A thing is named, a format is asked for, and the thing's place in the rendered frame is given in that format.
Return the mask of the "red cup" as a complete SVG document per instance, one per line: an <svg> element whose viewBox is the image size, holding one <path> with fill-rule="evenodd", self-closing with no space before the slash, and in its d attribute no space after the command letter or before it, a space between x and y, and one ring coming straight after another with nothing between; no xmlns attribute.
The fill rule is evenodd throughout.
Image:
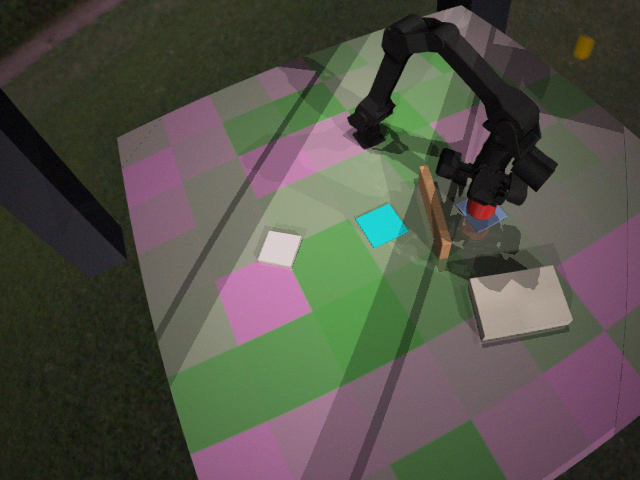
<svg viewBox="0 0 640 480"><path fill-rule="evenodd" d="M468 202L467 202L468 212L473 218L478 220L486 220L492 217L495 213L497 206L495 208L490 205L482 206L477 202L471 201L470 199L468 199Z"/></svg>

